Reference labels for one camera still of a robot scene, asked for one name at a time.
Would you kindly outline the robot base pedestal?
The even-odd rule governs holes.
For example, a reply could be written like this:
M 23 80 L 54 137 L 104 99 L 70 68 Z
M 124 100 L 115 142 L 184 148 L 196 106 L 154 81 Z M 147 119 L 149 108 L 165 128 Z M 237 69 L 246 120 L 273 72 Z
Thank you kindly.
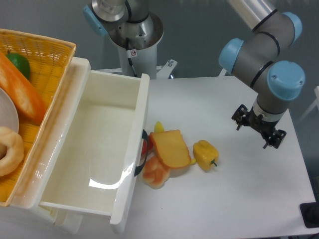
M 99 36 L 108 36 L 118 50 L 123 75 L 170 79 L 177 61 L 169 59 L 158 67 L 158 44 L 163 23 L 149 10 L 147 0 L 92 0 L 83 7 L 90 27 Z

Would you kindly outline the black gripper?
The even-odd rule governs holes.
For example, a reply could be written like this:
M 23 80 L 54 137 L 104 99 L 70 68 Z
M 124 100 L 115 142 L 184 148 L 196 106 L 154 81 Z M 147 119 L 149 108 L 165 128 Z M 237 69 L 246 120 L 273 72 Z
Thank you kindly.
M 253 110 L 248 111 L 244 104 L 237 108 L 231 119 L 237 124 L 236 130 L 242 126 L 249 126 L 257 131 L 266 142 L 264 149 L 268 146 L 278 149 L 286 136 L 284 130 L 276 129 L 277 121 L 264 121 L 262 115 L 256 116 Z

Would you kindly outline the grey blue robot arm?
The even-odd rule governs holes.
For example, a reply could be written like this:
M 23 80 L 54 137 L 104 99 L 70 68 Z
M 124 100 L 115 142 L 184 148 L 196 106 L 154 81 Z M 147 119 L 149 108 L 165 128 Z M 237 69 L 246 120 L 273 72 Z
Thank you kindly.
M 306 81 L 303 69 L 290 61 L 275 59 L 295 43 L 302 33 L 300 18 L 291 12 L 279 12 L 268 0 L 230 0 L 254 36 L 244 41 L 230 40 L 218 62 L 257 93 L 251 109 L 240 105 L 232 116 L 237 127 L 249 126 L 264 139 L 265 146 L 278 148 L 286 132 L 276 129 L 291 101 Z

